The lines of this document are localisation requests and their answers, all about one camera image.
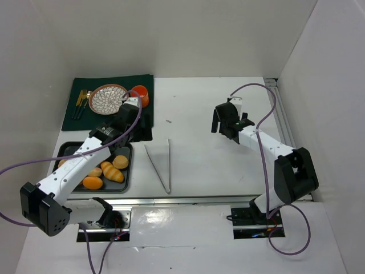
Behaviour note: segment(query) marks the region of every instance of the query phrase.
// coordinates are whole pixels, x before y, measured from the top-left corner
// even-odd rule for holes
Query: plate
[[[105,84],[90,95],[89,106],[97,114],[110,115],[117,113],[119,107],[127,100],[123,97],[127,90],[118,84]]]

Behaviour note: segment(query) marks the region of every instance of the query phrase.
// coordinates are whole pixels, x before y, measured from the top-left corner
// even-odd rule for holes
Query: green cloth
[[[153,126],[153,75],[145,74],[112,78],[75,78],[63,119],[63,131],[92,130],[98,124],[110,120],[112,115],[96,114],[90,109],[89,105],[86,106],[79,120],[72,119],[80,91],[84,88],[87,91],[94,91],[105,84],[119,84],[127,90],[131,90],[137,85],[145,86],[148,90],[149,104],[142,110],[142,119],[145,114],[149,114],[151,126]]]

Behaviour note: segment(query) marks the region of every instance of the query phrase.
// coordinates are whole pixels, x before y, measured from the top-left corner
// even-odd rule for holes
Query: orange bread roll
[[[82,184],[89,190],[98,190],[103,186],[103,181],[99,177],[86,177],[82,180]]]
[[[107,179],[118,183],[123,182],[124,180],[123,173],[121,173],[118,169],[116,169],[111,163],[102,162],[100,166],[102,167],[103,174]]]

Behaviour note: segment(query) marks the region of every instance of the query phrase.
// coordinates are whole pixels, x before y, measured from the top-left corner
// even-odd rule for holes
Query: black tray
[[[60,156],[69,156],[75,153],[76,150],[79,149],[79,147],[83,144],[83,142],[66,142],[61,145],[59,148],[57,157]],[[128,181],[129,181],[129,174],[131,173],[131,163],[132,163],[132,152],[133,147],[131,144],[127,144],[124,147],[117,148],[114,153],[105,161],[108,161],[110,163],[113,162],[114,158],[118,155],[124,155],[127,157],[129,161],[129,165],[127,168],[120,170],[121,173],[123,173],[124,180],[122,183],[117,183],[108,180],[104,177],[102,174],[100,176],[101,180],[103,180],[103,186],[98,190],[88,190],[86,187],[84,187],[82,184],[78,185],[73,192],[110,192],[110,191],[123,191],[128,187]],[[53,166],[53,171],[55,171],[58,168],[59,161],[55,162],[55,165]]]

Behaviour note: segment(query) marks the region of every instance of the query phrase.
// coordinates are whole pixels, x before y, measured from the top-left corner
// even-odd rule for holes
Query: white wall
[[[52,155],[72,84],[64,57],[28,0],[0,2],[0,169]],[[44,177],[49,163],[0,176],[0,211],[26,221],[19,189]],[[27,228],[0,219],[1,273],[11,274]]]
[[[319,0],[279,78],[295,142],[311,151],[317,195],[349,274],[364,272],[364,8],[365,0]]]
[[[317,0],[33,0],[78,76],[279,76]]]

